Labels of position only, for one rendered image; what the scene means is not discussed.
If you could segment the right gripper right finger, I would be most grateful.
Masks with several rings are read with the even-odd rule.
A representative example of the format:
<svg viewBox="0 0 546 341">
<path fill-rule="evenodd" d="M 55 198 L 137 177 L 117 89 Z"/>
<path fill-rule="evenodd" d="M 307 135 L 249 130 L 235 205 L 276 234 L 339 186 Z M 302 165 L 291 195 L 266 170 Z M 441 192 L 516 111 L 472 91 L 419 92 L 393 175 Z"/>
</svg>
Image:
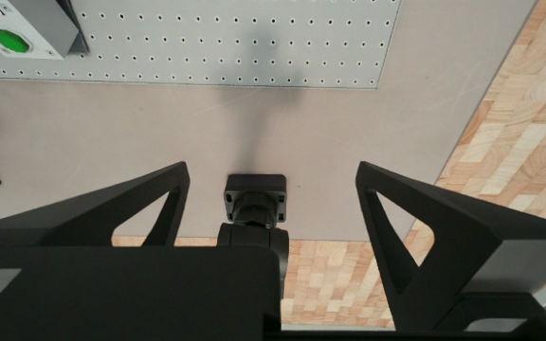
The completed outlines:
<svg viewBox="0 0 546 341">
<path fill-rule="evenodd" d="M 428 331 L 460 296 L 534 296 L 546 285 L 546 218 L 367 161 L 355 186 L 396 331 Z M 377 192 L 431 229 L 420 266 Z"/>
</svg>

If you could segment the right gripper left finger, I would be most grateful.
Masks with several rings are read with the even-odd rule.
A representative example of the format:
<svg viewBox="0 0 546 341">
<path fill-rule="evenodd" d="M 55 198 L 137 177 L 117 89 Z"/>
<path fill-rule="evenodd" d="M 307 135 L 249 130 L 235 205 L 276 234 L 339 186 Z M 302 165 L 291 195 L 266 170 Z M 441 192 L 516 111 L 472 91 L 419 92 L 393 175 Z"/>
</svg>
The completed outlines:
<svg viewBox="0 0 546 341">
<path fill-rule="evenodd" d="M 174 245 L 190 175 L 185 161 L 0 219 L 0 243 L 41 246 L 114 246 L 115 229 L 169 192 L 141 245 Z"/>
</svg>

